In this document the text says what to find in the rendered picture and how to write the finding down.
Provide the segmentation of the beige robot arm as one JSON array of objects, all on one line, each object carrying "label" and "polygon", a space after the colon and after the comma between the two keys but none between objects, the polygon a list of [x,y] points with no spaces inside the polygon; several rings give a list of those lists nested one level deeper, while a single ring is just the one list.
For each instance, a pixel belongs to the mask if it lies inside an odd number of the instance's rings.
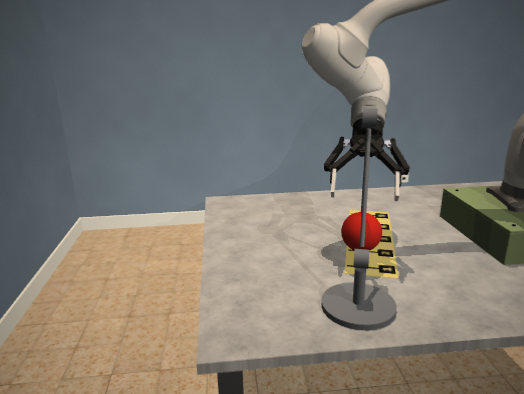
[{"label": "beige robot arm", "polygon": [[[390,78],[385,63],[366,57],[368,41],[382,22],[448,0],[374,0],[345,22],[312,26],[302,41],[302,52],[312,69],[337,88],[351,107],[351,126],[362,118],[363,108],[378,109],[385,125]],[[501,189],[500,189],[501,187]],[[488,186],[512,212],[524,212],[524,114],[516,123],[508,145],[501,186]]]}]

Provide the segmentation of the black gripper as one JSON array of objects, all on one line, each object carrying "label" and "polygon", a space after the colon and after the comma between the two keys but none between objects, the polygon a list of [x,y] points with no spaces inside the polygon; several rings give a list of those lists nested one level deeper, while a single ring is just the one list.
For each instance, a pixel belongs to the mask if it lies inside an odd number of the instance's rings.
[{"label": "black gripper", "polygon": [[[365,142],[366,142],[366,129],[362,127],[362,118],[358,119],[353,124],[353,133],[351,140],[340,137],[339,143],[333,152],[330,154],[328,159],[324,163],[324,170],[330,173],[331,185],[331,197],[335,195],[335,184],[336,184],[336,172],[339,171],[344,165],[346,165],[351,159],[357,155],[360,157],[365,156]],[[340,159],[339,157],[343,148],[350,145],[350,150],[345,153]],[[391,151],[397,165],[384,151],[383,147],[386,146]],[[401,154],[400,150],[396,145],[396,139],[383,140],[383,124],[377,119],[377,127],[371,128],[371,145],[370,145],[370,157],[376,156],[380,159],[395,175],[395,201],[399,199],[399,187],[402,183],[402,175],[408,175],[409,165]],[[336,161],[336,162],[335,162]],[[335,163],[334,163],[335,162]],[[403,167],[402,167],[403,166]],[[396,171],[395,171],[395,170]],[[395,174],[396,173],[396,174]]]}]

